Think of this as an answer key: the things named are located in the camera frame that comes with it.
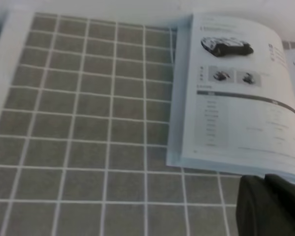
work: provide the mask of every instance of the white wall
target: white wall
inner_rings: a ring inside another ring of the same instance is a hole
[[[258,21],[295,41],[295,0],[0,0],[0,18],[12,7],[164,25],[183,24],[193,11],[220,12]]]

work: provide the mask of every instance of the open booklet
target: open booklet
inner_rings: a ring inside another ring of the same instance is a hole
[[[167,164],[295,183],[295,50],[258,23],[195,14],[177,33]]]

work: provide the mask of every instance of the small product image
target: small product image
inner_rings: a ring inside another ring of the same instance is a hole
[[[254,76],[250,73],[246,73],[246,76],[244,76],[244,78],[242,78],[242,80],[249,85],[253,85],[256,83]]]
[[[213,75],[213,77],[218,81],[223,81],[223,80],[227,80],[228,78],[230,78],[229,74],[227,74],[224,71],[217,71],[215,73],[215,75]]]
[[[209,66],[208,80],[219,84],[234,83],[234,70],[230,68]]]
[[[261,76],[253,71],[236,71],[236,82],[249,87],[261,87]]]
[[[236,38],[204,37],[201,40],[201,45],[216,57],[226,55],[246,56],[254,52],[249,43]]]

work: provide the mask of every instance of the white grout line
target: white grout line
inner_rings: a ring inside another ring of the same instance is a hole
[[[143,26],[143,116],[144,116],[144,236],[148,236],[148,125],[147,125],[147,81],[146,81],[146,27]]]
[[[103,204],[102,204],[102,211],[101,211],[101,216],[100,216],[99,236],[105,235],[105,214],[106,214],[110,145],[111,145],[111,139],[112,139],[111,135],[112,135],[113,107],[114,107],[113,95],[115,93],[117,41],[118,41],[118,22],[116,22],[116,27],[115,27],[114,57],[113,57],[112,83],[111,83],[111,100],[110,100],[110,107],[109,107],[109,120],[108,120],[108,129],[107,129],[107,148],[106,148],[105,172],[104,172],[104,184],[103,184],[103,196],[102,196]]]
[[[85,35],[84,44],[83,44],[82,59],[80,62],[80,70],[79,70],[79,77],[78,77],[78,83],[77,83],[77,93],[76,93],[75,99],[74,99],[73,112],[72,112],[73,114],[72,114],[72,120],[71,120],[71,124],[70,124],[70,128],[69,128],[69,135],[68,135],[69,140],[67,143],[64,162],[63,162],[64,169],[62,170],[62,175],[61,175],[61,180],[60,180],[60,185],[59,185],[58,201],[60,201],[62,199],[64,184],[65,184],[65,177],[66,177],[66,169],[65,168],[68,166],[68,163],[69,163],[72,138],[73,138],[73,133],[74,133],[75,118],[76,118],[76,113],[77,113],[78,104],[79,104],[79,91],[80,91],[81,82],[82,82],[82,71],[83,71],[83,67],[84,67],[85,52],[86,52],[86,48],[87,48],[86,38],[87,38],[87,34],[88,34],[88,29],[89,29],[89,20],[87,21],[87,27],[85,30],[86,35]],[[57,235],[59,216],[60,216],[60,203],[57,203],[56,209],[55,209],[55,215],[54,215],[52,234],[51,234],[52,236]]]
[[[223,196],[221,176],[220,176],[219,172],[217,173],[217,181],[218,181],[218,188],[219,188],[219,191],[220,191],[220,197],[221,197],[221,203],[222,203],[222,209],[223,209],[223,218],[224,218],[224,224],[225,224],[225,229],[226,229],[226,235],[231,236],[230,228],[229,228],[228,221],[227,221],[226,205],[225,205],[224,196]]]
[[[17,165],[4,165],[0,164],[0,168],[14,169],[18,168]],[[89,167],[61,167],[61,166],[21,166],[20,169],[33,169],[33,170],[66,170],[66,171],[100,171],[104,172],[106,169],[103,168],[89,168]],[[138,174],[154,174],[154,175],[181,175],[181,172],[166,172],[166,171],[147,171],[147,170],[127,170],[127,169],[107,169],[108,172],[119,172],[119,173],[138,173]],[[185,176],[198,176],[198,177],[217,177],[217,174],[188,174],[184,173]]]
[[[37,30],[37,29],[32,29],[30,32],[33,32],[33,33],[43,33],[43,34],[52,34],[52,32],[43,31],[43,30]],[[83,37],[83,36],[78,36],[78,35],[73,35],[73,34],[68,34],[68,33],[61,33],[61,32],[57,32],[56,35],[57,36],[62,36],[62,37],[71,37],[71,38],[77,38],[77,39],[85,39],[85,37]],[[92,37],[92,36],[89,36],[88,37],[88,40],[94,40],[94,41],[100,41],[100,42],[107,42],[107,43],[114,43],[113,40],[103,39],[103,38],[96,38],[96,37]],[[117,42],[117,44],[134,46],[134,47],[142,47],[142,44],[128,43],[128,42],[122,42],[122,41]],[[160,47],[160,46],[151,46],[151,45],[146,45],[146,48],[159,49],[159,50],[165,50],[165,51],[169,51],[170,50],[170,48]]]
[[[188,205],[187,205],[187,202],[188,202],[187,190],[186,190],[185,174],[184,174],[183,168],[181,168],[181,182],[182,182],[182,192],[183,192],[183,201],[184,201],[186,236],[190,236],[189,214],[188,214]]]
[[[45,200],[45,199],[0,199],[0,203],[48,203],[48,204],[102,204],[103,201],[88,201],[88,200]],[[121,204],[121,205],[163,205],[163,206],[184,206],[184,203],[169,203],[169,202],[121,202],[121,201],[106,201],[107,204]],[[188,204],[191,207],[222,207],[221,204],[205,204],[192,203]],[[234,204],[227,204],[227,207],[236,207]]]
[[[18,135],[4,135],[0,134],[0,138],[15,138],[15,139],[26,139],[26,136],[18,136]],[[45,137],[29,137],[29,139],[34,140],[46,140],[46,141],[68,141],[69,139],[61,139],[61,138],[45,138]],[[84,142],[84,143],[95,143],[95,144],[106,144],[107,141],[98,141],[98,140],[82,140],[82,139],[72,139],[75,142]],[[113,145],[128,145],[128,146],[143,146],[143,144],[139,143],[126,143],[126,142],[110,142]],[[148,144],[149,147],[156,148],[167,148],[167,145],[161,144]]]
[[[53,115],[53,116],[67,116],[67,117],[85,117],[85,118],[96,118],[96,119],[109,119],[109,117],[100,117],[93,115],[83,115],[76,113],[56,113],[56,112],[44,112],[44,111],[30,111],[30,110],[19,110],[11,108],[3,108],[3,111],[6,112],[20,112],[20,113],[33,113],[33,114],[43,114],[43,115]],[[112,117],[113,120],[122,120],[122,121],[131,121],[131,122],[144,122],[143,119],[132,119],[132,118],[121,118],[121,117]],[[166,121],[159,120],[147,120],[149,123],[158,123],[158,124],[169,124]]]
[[[25,49],[34,49],[34,50],[40,50],[40,51],[49,51],[48,48],[42,48],[42,47],[37,47],[37,46],[29,46],[26,45],[24,47]],[[103,58],[103,59],[110,59],[114,60],[115,58],[117,60],[121,61],[128,61],[128,62],[134,62],[134,63],[143,63],[142,60],[136,60],[136,59],[129,59],[129,58],[119,58],[119,57],[111,57],[111,56],[104,56],[104,55],[99,55],[99,54],[88,54],[88,53],[82,53],[82,52],[73,52],[73,51],[64,51],[64,50],[59,50],[59,49],[53,49],[52,52],[55,53],[60,53],[60,54],[67,54],[67,55],[75,55],[81,57],[82,54],[87,56],[87,57],[92,57],[92,58]],[[170,63],[165,63],[165,62],[157,62],[157,61],[146,61],[146,63],[149,64],[155,64],[155,65],[163,65],[163,66],[172,66]]]
[[[59,90],[59,89],[52,89],[52,88],[38,88],[38,87],[31,87],[31,86],[20,86],[20,85],[11,85],[10,88],[12,89],[31,89],[31,90],[41,90],[41,91],[49,91],[49,92],[60,92],[60,93],[69,93],[69,94],[81,94],[81,95],[91,95],[91,96],[101,96],[101,97],[115,97],[115,98],[124,98],[124,99],[130,99],[130,100],[144,100],[140,97],[126,97],[126,96],[120,96],[120,95],[108,95],[108,94],[101,94],[101,93],[93,93],[93,92],[74,92],[74,91],[67,91],[67,90]],[[171,103],[169,100],[159,100],[159,99],[150,99],[147,98],[147,101],[152,102],[162,102],[162,103]]]
[[[58,27],[59,27],[59,17],[57,17],[55,31],[57,31]],[[53,47],[55,46],[55,41],[56,41],[56,35],[53,34],[51,46],[50,46],[50,49],[48,50],[48,57],[46,59],[46,66],[44,68],[42,80],[40,82],[40,87],[44,87],[44,84],[45,84],[45,81],[46,81],[46,78],[47,78],[47,68],[49,67],[49,65],[51,63],[51,57],[52,57],[51,52],[52,52]],[[37,98],[36,98],[35,106],[34,106],[35,111],[38,110],[39,103],[40,103],[40,100],[41,100],[41,95],[42,95],[42,92],[39,91],[39,93],[37,95]],[[30,120],[30,123],[29,123],[27,136],[26,136],[26,139],[25,139],[25,142],[24,142],[21,158],[20,158],[19,165],[18,165],[18,170],[17,170],[15,178],[14,178],[14,182],[13,182],[13,186],[12,186],[12,190],[11,190],[11,194],[10,194],[10,199],[12,199],[12,200],[15,199],[15,196],[16,196],[16,191],[17,191],[19,180],[20,180],[20,177],[21,177],[21,171],[22,171],[21,166],[23,166],[24,161],[25,161],[26,153],[27,153],[29,143],[30,143],[29,137],[31,136],[31,134],[33,132],[35,119],[36,119],[36,114],[34,113],[32,115],[32,117],[31,117],[31,120]],[[10,202],[8,204],[8,206],[7,206],[7,209],[6,209],[6,212],[5,212],[5,215],[4,215],[4,220],[3,220],[1,232],[0,232],[0,236],[5,236],[5,233],[6,233],[6,230],[7,230],[7,227],[8,227],[8,222],[9,222],[9,219],[10,219],[10,215],[11,215],[11,212],[12,212],[12,205],[13,205],[12,202]]]
[[[36,15],[36,17],[39,18],[49,18],[49,19],[55,19],[55,17],[53,16],[48,16],[48,15]],[[102,26],[111,26],[111,27],[115,27],[116,25],[114,24],[114,22],[103,22],[100,19],[78,19],[78,18],[74,18],[74,17],[70,17],[70,16],[61,16],[60,17],[61,20],[66,20],[66,21],[72,21],[72,22],[81,22],[81,23],[86,23],[87,20],[90,20],[90,23],[92,25],[102,25]],[[133,29],[133,30],[142,30],[143,25],[127,25],[127,24],[121,24],[120,28],[127,28],[127,29]],[[151,31],[151,32],[159,32],[159,33],[167,33],[169,34],[168,31],[163,30],[163,29],[151,29],[149,27],[153,27],[153,26],[148,26],[147,31]]]
[[[43,66],[37,66],[37,65],[29,65],[29,64],[19,64],[19,66],[22,67],[28,67],[28,68],[35,68],[35,69],[45,69]],[[65,72],[65,73],[78,73],[76,70],[69,70],[69,69],[56,69],[56,68],[48,68],[50,71],[58,71],[58,72]],[[82,72],[85,75],[93,75],[93,76],[101,76],[101,77],[108,77],[111,78],[111,75],[107,74],[100,74],[100,73],[93,73],[93,72]],[[116,75],[116,78],[118,79],[129,79],[129,80],[136,80],[136,81],[143,81],[143,78],[135,78],[135,77],[128,77],[128,76],[122,76],[122,75]],[[162,81],[162,80],[152,80],[152,79],[146,79],[148,82],[156,82],[161,84],[170,84],[172,85],[172,81]]]

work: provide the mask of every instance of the tiled floor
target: tiled floor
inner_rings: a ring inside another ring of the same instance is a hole
[[[0,236],[236,236],[238,176],[165,165],[174,29],[38,14],[0,118]]]

